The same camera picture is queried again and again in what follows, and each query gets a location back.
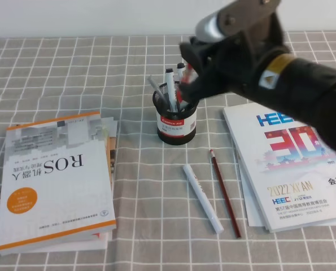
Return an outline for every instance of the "book stack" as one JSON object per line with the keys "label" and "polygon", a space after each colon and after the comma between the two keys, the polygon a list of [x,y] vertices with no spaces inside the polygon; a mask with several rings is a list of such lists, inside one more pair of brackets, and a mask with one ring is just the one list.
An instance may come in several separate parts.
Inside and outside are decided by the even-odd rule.
{"label": "book stack", "polygon": [[336,152],[314,128],[255,103],[227,107],[224,116],[250,226],[336,225]]}
{"label": "book stack", "polygon": [[116,129],[99,112],[7,128],[0,254],[107,248]]}

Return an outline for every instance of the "orange circle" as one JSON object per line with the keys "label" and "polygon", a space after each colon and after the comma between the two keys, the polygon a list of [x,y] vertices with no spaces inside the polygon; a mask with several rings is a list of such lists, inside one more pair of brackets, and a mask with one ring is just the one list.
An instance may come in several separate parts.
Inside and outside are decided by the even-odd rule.
{"label": "orange circle", "polygon": [[30,187],[24,187],[17,189],[8,197],[7,208],[11,213],[26,213],[36,202],[37,192]]}

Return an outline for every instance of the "robotic arm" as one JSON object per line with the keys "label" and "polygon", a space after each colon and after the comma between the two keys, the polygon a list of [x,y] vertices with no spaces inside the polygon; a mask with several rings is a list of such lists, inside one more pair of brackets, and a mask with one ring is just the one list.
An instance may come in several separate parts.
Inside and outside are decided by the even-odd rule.
{"label": "robotic arm", "polygon": [[280,0],[238,0],[201,20],[182,57],[199,77],[188,102],[234,92],[316,128],[336,151],[336,69],[295,58],[283,44]]}

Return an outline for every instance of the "gray checkered tablecloth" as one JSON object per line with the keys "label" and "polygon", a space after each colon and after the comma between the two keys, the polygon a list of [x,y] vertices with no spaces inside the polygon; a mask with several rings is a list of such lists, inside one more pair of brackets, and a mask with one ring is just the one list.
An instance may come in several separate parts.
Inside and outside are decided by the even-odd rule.
{"label": "gray checkered tablecloth", "polygon": [[[247,103],[235,94],[202,100],[197,135],[168,146],[156,135],[152,88],[181,62],[186,36],[0,39],[0,189],[8,126],[100,110],[119,120],[114,205],[118,223],[107,251],[0,257],[0,271],[336,270],[336,226],[277,234],[247,226],[237,159],[222,115]],[[336,32],[292,32],[302,58],[336,68]],[[217,159],[243,239],[234,238],[208,149]],[[215,235],[186,181],[190,163],[225,231]]]}

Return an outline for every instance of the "black mesh pen holder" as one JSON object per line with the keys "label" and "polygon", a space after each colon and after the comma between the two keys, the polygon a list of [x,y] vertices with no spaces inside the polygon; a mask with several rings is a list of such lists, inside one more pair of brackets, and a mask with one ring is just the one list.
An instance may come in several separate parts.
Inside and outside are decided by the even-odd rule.
{"label": "black mesh pen holder", "polygon": [[[167,84],[160,85],[160,90],[167,100]],[[156,108],[157,133],[159,138],[169,145],[183,145],[191,141],[197,132],[197,106],[189,104],[180,112],[171,112],[170,106],[164,105],[159,94],[155,91],[152,95],[152,102]]]}

